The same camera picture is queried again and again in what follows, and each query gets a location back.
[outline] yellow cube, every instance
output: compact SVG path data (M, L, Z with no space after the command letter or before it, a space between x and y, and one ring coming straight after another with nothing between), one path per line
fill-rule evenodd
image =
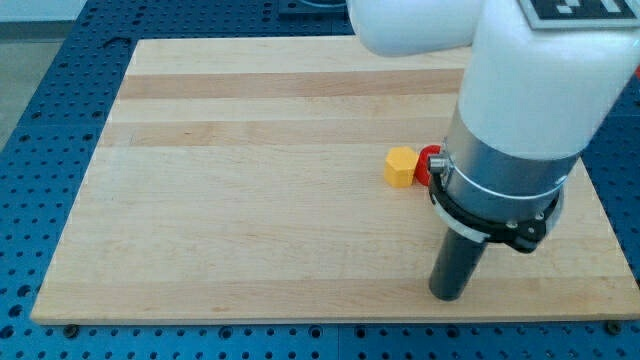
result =
M413 183L413 173L418 164L418 154L408 146L389 150L384 166L384 179L389 185L400 188Z

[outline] yellow block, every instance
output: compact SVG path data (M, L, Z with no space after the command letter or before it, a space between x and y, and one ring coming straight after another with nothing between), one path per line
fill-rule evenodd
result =
M389 150L384 166L384 179L393 187L408 187L413 182L413 173L418 163L418 154L408 146Z

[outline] wood grain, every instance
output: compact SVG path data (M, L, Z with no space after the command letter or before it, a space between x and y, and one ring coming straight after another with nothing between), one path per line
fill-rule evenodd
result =
M424 187L393 189L382 169L392 146L419 150L442 140L459 78L414 86L377 73L410 71L422 80L461 74L468 54L378 58L351 37L141 41L32 318L637 318L640 293L581 162L568 180L558 226L534 254L491 245L460 300L429 293L445 226ZM306 60L280 66L290 59ZM360 85L315 88L353 73ZM244 90L217 89L208 83L216 77L236 79ZM270 87L274 79L319 82L306 88L303 81L294 91Z

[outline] blue perforated table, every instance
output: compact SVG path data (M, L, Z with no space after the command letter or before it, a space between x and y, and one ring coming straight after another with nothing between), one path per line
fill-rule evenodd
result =
M31 322L136 41L352 33L345 16L279 18L277 8L255 0L88 1L0 155L0 359L640 358L640 321L623 322L618 335L605 322L80 327L77 334ZM584 155L636 278L639 89L633 78Z

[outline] wooden cutting board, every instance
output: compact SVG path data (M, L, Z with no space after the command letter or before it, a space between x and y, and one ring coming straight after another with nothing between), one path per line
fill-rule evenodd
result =
M32 318L42 324L637 318L582 163L532 255L491 245L462 298L427 288L445 225L393 146L445 135L467 48L353 37L140 41Z

